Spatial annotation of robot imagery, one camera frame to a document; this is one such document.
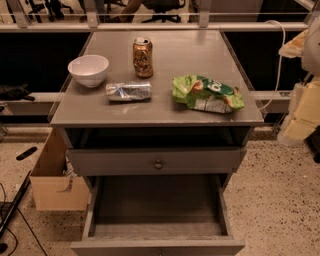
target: aluminum can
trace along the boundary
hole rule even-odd
[[[138,77],[151,77],[152,66],[152,43],[147,37],[138,37],[133,43],[133,66]]]

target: cabinet top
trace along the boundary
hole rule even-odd
[[[152,99],[147,102],[112,103],[105,96],[107,83],[139,81],[133,68],[136,37],[151,39],[154,75]],[[99,54],[110,65],[105,82],[88,89],[71,79],[53,115],[53,127],[161,127],[255,126],[263,122],[250,96],[239,63],[216,30],[107,31],[93,33],[84,54]],[[172,98],[177,76],[202,75],[231,87],[239,87],[245,107],[231,114],[190,110]]]

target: drawer knob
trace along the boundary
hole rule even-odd
[[[154,168],[160,170],[162,169],[162,163],[160,160],[157,160],[156,163],[154,164]]]

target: cable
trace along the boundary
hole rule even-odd
[[[3,204],[2,204],[2,206],[1,206],[1,208],[0,208],[0,217],[1,217],[1,223],[2,223],[2,222],[3,222],[3,207],[4,207],[4,205],[6,204],[6,201],[7,201],[7,194],[6,194],[6,191],[5,191],[5,189],[4,189],[4,187],[3,187],[3,185],[2,185],[1,182],[0,182],[0,186],[1,186],[2,191],[3,191]],[[9,233],[13,236],[13,238],[14,238],[14,240],[15,240],[15,242],[16,242],[13,250],[8,254],[8,256],[10,256],[10,255],[12,255],[12,254],[16,251],[19,242],[18,242],[18,239],[17,239],[17,237],[15,236],[15,234],[14,234],[8,227],[6,227],[6,230],[9,231]]]
[[[284,30],[284,27],[281,25],[280,22],[276,21],[276,20],[267,20],[266,21],[267,23],[270,23],[270,24],[273,24],[273,25],[278,25],[281,30],[282,30],[282,33],[283,33],[283,37],[282,37],[282,45],[281,47],[285,44],[286,42],[286,31]],[[277,82],[276,82],[276,87],[271,95],[271,99],[264,105],[262,106],[261,108],[259,108],[259,110],[262,110],[262,109],[265,109],[267,106],[270,105],[270,103],[272,102],[273,100],[273,97],[275,95],[275,93],[278,91],[278,87],[279,87],[279,81],[280,81],[280,73],[281,73],[281,64],[282,64],[282,55],[280,55],[280,58],[279,58],[279,64],[278,64],[278,74],[277,74]]]
[[[5,192],[4,187],[3,187],[3,185],[2,185],[1,182],[0,182],[0,186],[1,186],[1,188],[2,188],[3,195],[4,195],[4,202],[3,202],[3,205],[2,205],[1,208],[0,208],[0,216],[1,216],[1,222],[2,222],[2,220],[3,220],[3,206],[4,206],[5,202],[6,202],[7,195],[6,195],[6,192]],[[45,256],[48,256],[47,253],[46,253],[46,251],[45,251],[44,248],[42,247],[42,245],[41,245],[38,237],[37,237],[36,234],[33,232],[31,226],[29,225],[28,221],[26,220],[26,218],[24,217],[24,215],[22,214],[22,212],[20,211],[20,209],[19,209],[18,207],[16,207],[16,210],[20,213],[22,219],[23,219],[24,222],[27,224],[29,230],[31,231],[31,233],[32,233],[32,235],[34,236],[34,238],[36,239],[36,241],[37,241],[40,249],[41,249],[42,252],[43,252],[43,254],[44,254]],[[18,239],[17,239],[17,237],[15,236],[15,234],[14,234],[8,227],[6,227],[6,230],[8,230],[8,231],[11,233],[11,235],[14,237],[14,239],[15,239],[15,241],[16,241],[15,247],[14,247],[13,250],[8,254],[8,256],[10,256],[10,255],[12,255],[12,254],[15,252],[15,250],[17,249],[19,243],[18,243]]]
[[[22,214],[22,212],[20,211],[20,209],[19,209],[18,207],[17,207],[17,210],[18,210],[18,212],[21,214],[21,217],[23,218],[24,222],[27,224],[28,228],[30,229],[32,235],[33,235],[34,238],[37,240],[37,243],[38,243],[40,249],[42,250],[43,254],[46,255],[46,256],[48,256],[47,253],[46,253],[46,251],[43,249],[40,241],[38,240],[38,237],[37,237],[36,234],[33,232],[33,230],[32,230],[32,228],[30,227],[28,221],[26,220],[26,218],[24,217],[24,215]]]
[[[8,227],[6,229],[9,231],[9,233],[13,236],[14,240],[16,241],[16,244],[15,244],[13,250],[8,254],[8,256],[10,256],[10,255],[13,255],[13,253],[16,251],[19,242],[18,242],[18,238],[16,237],[16,235]]]

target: plastic wrapper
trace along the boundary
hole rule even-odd
[[[239,88],[203,76],[175,77],[172,85],[175,102],[186,104],[190,109],[231,113],[244,107]]]
[[[131,81],[106,85],[106,95],[110,101],[139,101],[151,98],[149,81]]]
[[[284,44],[280,48],[279,54],[287,58],[301,57],[304,41],[307,34],[308,34],[308,29],[302,31],[300,34],[294,37],[291,41]]]

